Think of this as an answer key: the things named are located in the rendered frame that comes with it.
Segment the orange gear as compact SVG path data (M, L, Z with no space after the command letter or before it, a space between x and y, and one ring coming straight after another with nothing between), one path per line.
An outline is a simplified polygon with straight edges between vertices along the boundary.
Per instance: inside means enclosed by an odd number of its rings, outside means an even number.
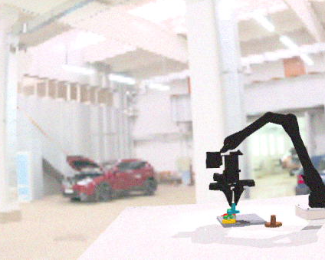
M282 223L281 222L276 222L276 215L271 215L270 218L271 218L271 221L270 222L266 222L264 224L264 226L266 226L268 228L282 226Z

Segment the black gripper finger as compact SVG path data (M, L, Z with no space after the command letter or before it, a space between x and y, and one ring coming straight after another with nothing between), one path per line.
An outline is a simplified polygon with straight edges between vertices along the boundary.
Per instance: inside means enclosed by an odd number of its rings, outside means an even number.
M231 205L233 203L233 189L221 190L221 191L225 194L225 198L228 200L228 204L231 207Z
M240 196L241 196L241 194L243 193L243 191L245 190L245 189L236 189L236 188L232 188L233 189L233 192L234 192L234 203L235 203L235 205L237 205L238 204L238 200L240 199Z

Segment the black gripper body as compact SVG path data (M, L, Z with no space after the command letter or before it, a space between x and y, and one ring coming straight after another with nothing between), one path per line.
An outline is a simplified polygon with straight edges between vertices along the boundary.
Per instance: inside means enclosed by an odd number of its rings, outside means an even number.
M236 189L244 189L244 186L249 186L249 187L255 186L255 182L253 179L239 180L239 172L241 172L241 170L238 169L238 167L225 168L225 170L223 170L223 173L225 174L225 181L223 183L219 183L219 182L210 183L209 190L221 191L221 190L230 190L231 187L234 187Z

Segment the green gear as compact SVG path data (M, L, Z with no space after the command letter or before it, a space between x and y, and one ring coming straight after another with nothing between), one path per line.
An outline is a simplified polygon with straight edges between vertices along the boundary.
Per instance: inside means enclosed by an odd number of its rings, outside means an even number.
M230 218L230 219L233 219L233 215L231 215L231 214L227 214L226 216L223 216L223 219L227 219L227 218Z

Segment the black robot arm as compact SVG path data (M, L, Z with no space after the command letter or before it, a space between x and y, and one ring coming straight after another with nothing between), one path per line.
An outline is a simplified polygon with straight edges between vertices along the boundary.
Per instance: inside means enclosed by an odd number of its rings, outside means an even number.
M322 177L317 170L315 170L310 160L307 149L301 139L297 117L294 114L278 114L271 111L266 112L262 117L258 118L254 123L248 125L243 130L226 137L224 146L220 151L205 152L206 169L220 168L220 166L223 166L222 156L225 156L225 168L238 167L238 156L243 155L240 150L229 152L227 155L221 155L221 153L226 153L228 150L235 149L246 137L249 137L267 123L281 125L292 140L301 166L304 169L304 174L301 174L304 184L307 184L310 191L312 191L308 196L308 206L311 208L325 208L325 185L323 184Z

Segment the cyan gear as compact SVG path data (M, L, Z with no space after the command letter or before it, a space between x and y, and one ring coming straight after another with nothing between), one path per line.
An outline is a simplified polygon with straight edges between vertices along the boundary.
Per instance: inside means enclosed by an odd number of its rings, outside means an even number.
M235 203L232 203L230 209L231 209L231 210L228 210L228 211L227 211L227 214L234 215L234 214L237 214L237 213L240 212L239 210L236 210L236 208L235 208Z

